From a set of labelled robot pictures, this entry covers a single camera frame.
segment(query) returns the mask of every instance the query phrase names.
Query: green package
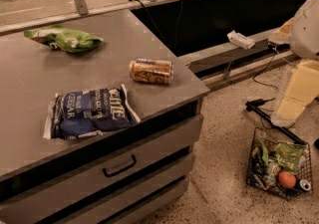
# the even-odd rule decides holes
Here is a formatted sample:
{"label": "green package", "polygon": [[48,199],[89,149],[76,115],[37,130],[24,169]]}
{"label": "green package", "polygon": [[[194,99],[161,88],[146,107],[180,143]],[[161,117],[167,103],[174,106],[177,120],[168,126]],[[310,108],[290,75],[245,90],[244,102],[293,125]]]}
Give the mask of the green package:
{"label": "green package", "polygon": [[279,165],[296,174],[298,172],[299,159],[306,145],[280,142],[275,148],[275,156]]}
{"label": "green package", "polygon": [[64,28],[55,25],[37,30],[27,30],[24,36],[52,49],[70,53],[89,51],[97,47],[103,38],[88,34],[81,30]]}

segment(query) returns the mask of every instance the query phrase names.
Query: floor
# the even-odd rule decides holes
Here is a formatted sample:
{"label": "floor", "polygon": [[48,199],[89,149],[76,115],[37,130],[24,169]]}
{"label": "floor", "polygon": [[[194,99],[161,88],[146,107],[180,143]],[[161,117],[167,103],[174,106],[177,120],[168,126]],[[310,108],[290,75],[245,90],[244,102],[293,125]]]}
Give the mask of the floor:
{"label": "floor", "polygon": [[[88,0],[89,7],[107,6],[127,0]],[[73,0],[0,0],[0,26],[74,11]],[[279,85],[284,68],[258,77],[264,83]],[[319,103],[314,101],[291,128],[310,144],[314,192],[286,201],[246,185],[250,143],[259,116],[245,110],[253,99],[271,99],[276,92],[248,79],[209,94],[203,102],[205,116],[196,160],[189,176],[188,191],[139,224],[241,224],[318,223],[317,184],[319,151],[313,142],[319,137]]]}

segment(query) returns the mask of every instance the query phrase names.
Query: black panel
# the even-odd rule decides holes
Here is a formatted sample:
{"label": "black panel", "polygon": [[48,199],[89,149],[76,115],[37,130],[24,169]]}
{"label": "black panel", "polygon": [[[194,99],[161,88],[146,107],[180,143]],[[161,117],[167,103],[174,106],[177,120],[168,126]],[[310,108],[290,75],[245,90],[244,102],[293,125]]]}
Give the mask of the black panel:
{"label": "black panel", "polygon": [[164,39],[144,8],[133,13],[177,56],[181,56],[228,42],[226,34],[233,29],[248,36],[279,27],[294,16],[304,1],[183,0],[150,7],[148,10]]}

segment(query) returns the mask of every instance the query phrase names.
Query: gray countertop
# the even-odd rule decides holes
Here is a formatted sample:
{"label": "gray countertop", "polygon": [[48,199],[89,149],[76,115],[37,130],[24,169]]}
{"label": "gray countertop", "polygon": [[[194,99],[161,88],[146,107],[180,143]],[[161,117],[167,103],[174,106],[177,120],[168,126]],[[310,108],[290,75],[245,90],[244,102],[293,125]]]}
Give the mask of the gray countertop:
{"label": "gray countertop", "polygon": [[[105,137],[44,139],[48,104],[55,93],[124,83],[129,103],[142,121],[208,93],[208,88],[129,10],[63,26],[103,37],[105,42],[79,55],[52,51],[24,38],[23,32],[0,37],[0,181]],[[136,58],[173,61],[172,83],[162,86],[133,81],[129,63]]]}

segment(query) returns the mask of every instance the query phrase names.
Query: drawer handle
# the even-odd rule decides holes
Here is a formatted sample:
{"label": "drawer handle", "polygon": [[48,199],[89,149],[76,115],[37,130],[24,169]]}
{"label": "drawer handle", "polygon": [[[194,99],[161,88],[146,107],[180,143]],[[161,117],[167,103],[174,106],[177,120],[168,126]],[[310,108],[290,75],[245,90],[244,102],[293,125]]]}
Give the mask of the drawer handle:
{"label": "drawer handle", "polygon": [[107,169],[106,169],[106,168],[103,168],[103,169],[102,169],[102,170],[103,170],[103,173],[104,173],[104,175],[105,175],[106,177],[116,176],[116,175],[118,175],[119,173],[122,173],[122,172],[124,172],[124,171],[130,169],[131,167],[135,166],[136,163],[137,163],[137,158],[136,158],[134,155],[132,155],[132,160],[133,160],[133,163],[132,163],[132,164],[130,164],[130,165],[128,165],[128,166],[126,166],[126,167],[120,169],[119,171],[116,171],[116,172],[114,172],[114,173],[108,173]]}

